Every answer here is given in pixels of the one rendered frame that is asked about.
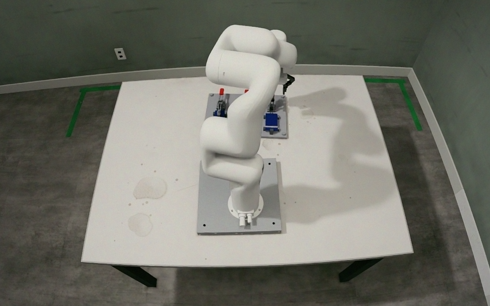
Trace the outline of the grey toggle clamp with red handle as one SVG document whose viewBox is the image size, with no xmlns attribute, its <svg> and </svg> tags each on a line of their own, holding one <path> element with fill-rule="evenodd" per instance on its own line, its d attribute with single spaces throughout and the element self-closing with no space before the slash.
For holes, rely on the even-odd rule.
<svg viewBox="0 0 490 306">
<path fill-rule="evenodd" d="M 223 95 L 224 94 L 224 89 L 221 88 L 220 89 L 220 93 L 219 93 L 219 96 L 220 95 Z M 223 99 L 218 99 L 217 101 L 217 115 L 218 117 L 221 117 L 221 114 L 220 114 L 220 111 L 219 110 L 224 110 L 225 111 L 225 101 L 223 101 Z"/>
</svg>

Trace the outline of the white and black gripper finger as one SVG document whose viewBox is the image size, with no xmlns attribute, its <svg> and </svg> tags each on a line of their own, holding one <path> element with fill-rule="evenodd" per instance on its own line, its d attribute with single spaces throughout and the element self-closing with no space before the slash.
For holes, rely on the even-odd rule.
<svg viewBox="0 0 490 306">
<path fill-rule="evenodd" d="M 288 74 L 287 74 L 287 76 L 288 76 L 289 81 L 287 81 L 287 83 L 283 85 L 283 95 L 287 91 L 288 86 L 290 86 L 294 82 L 294 77 L 292 77 L 291 75 L 288 75 Z"/>
</svg>

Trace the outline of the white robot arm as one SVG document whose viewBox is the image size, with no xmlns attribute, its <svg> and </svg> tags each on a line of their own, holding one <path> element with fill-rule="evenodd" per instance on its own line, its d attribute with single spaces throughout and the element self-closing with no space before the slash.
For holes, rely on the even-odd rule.
<svg viewBox="0 0 490 306">
<path fill-rule="evenodd" d="M 284 32 L 242 25 L 225 29 L 207 60 L 209 81 L 249 89 L 229 106 L 228 118 L 207 118 L 199 134 L 203 171 L 229 181 L 228 207 L 240 227 L 252 223 L 264 207 L 264 160 L 257 154 L 262 118 L 278 83 L 287 83 L 283 68 L 293 68 L 296 62 L 297 49 L 286 42 Z"/>
</svg>

